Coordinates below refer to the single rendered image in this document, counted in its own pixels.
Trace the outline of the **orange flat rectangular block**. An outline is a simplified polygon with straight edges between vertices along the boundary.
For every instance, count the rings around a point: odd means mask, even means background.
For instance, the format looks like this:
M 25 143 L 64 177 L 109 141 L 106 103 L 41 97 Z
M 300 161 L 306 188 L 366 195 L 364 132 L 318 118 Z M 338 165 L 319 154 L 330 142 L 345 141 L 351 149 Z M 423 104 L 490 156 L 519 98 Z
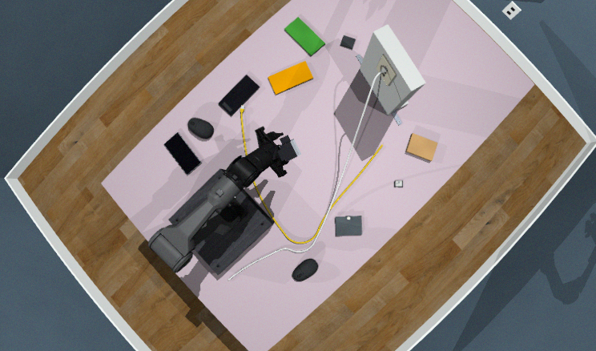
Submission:
M 277 94 L 313 79 L 307 63 L 304 61 L 286 70 L 268 77 L 274 92 Z

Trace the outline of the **black computer mouse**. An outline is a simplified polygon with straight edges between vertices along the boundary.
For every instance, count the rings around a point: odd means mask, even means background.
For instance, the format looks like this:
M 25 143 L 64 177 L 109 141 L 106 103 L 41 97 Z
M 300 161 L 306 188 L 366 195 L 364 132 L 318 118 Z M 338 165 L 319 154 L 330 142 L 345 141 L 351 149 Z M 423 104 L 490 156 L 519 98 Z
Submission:
M 315 274 L 317 269 L 317 262 L 314 259 L 307 259 L 296 267 L 292 275 L 295 280 L 302 281 Z

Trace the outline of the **green flat rectangular block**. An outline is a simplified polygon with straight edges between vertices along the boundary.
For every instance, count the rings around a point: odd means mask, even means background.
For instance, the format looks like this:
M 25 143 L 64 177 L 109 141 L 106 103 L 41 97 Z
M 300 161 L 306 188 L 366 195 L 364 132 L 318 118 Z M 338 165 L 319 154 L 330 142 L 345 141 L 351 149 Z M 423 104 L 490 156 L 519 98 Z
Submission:
M 311 56 L 325 42 L 320 39 L 299 17 L 284 28 Z

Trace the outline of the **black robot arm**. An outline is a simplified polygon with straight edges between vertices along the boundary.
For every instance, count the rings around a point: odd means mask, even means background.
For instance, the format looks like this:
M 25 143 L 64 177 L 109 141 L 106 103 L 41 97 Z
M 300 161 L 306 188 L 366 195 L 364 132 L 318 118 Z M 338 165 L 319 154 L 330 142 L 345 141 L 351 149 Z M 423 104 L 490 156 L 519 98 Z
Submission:
M 296 141 L 290 140 L 288 135 L 281 138 L 280 142 L 281 145 L 268 150 L 272 159 L 280 158 L 281 161 L 288 162 L 301 155 Z M 207 199 L 199 207 L 179 224 L 161 228 L 149 239 L 148 247 L 174 273 L 191 261 L 192 250 L 201 241 L 213 232 L 221 235 L 230 232 L 248 214 L 234 198 L 270 166 L 271 158 L 265 150 L 256 149 L 245 157 L 240 155 L 234 160 L 223 176 L 207 191 Z

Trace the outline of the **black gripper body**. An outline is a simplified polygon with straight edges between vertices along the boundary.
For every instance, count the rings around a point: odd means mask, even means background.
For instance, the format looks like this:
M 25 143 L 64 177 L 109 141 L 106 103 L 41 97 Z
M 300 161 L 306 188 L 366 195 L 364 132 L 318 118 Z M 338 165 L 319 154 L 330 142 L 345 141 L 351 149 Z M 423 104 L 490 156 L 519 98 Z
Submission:
M 269 149 L 271 149 L 272 147 L 277 146 L 268 136 L 267 134 L 264 132 L 265 128 L 264 126 L 258 128 L 255 130 L 256 132 L 256 136 L 257 136 L 257 140 L 258 140 L 258 145 L 259 148 L 257 149 L 263 149 L 266 151 L 266 153 L 268 153 L 270 155 L 271 158 L 271 164 L 270 164 L 270 168 L 278 175 L 278 177 L 282 177 L 285 176 L 287 174 L 286 170 L 283 169 L 283 164 L 280 158 L 277 159 L 272 159 L 271 154 L 269 153 Z M 260 147 L 261 146 L 261 147 Z

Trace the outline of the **beige wall plate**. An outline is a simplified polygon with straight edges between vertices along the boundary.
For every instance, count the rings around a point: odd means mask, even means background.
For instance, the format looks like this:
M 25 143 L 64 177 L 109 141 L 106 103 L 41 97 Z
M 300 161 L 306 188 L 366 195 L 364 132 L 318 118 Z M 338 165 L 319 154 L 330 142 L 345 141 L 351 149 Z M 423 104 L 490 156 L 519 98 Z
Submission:
M 389 86 L 389 84 L 393 81 L 393 79 L 396 77 L 396 72 L 395 70 L 392 68 L 392 66 L 390 65 L 388 59 L 385 57 L 385 55 L 383 54 L 381 57 L 380 62 L 377 65 L 377 71 L 380 72 L 382 70 L 383 67 L 386 67 L 388 71 L 386 71 L 381 75 L 381 78 L 385 81 L 385 84 L 387 86 Z

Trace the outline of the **tan flat rectangular block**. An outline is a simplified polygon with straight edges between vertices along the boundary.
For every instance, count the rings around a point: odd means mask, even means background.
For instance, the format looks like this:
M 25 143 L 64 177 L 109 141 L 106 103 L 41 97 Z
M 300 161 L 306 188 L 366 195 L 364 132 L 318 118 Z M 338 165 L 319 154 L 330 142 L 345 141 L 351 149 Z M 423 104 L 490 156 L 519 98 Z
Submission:
M 426 139 L 416 134 L 411 134 L 406 152 L 423 159 L 427 159 L 428 161 L 432 161 L 437 144 L 438 143 L 430 139 Z

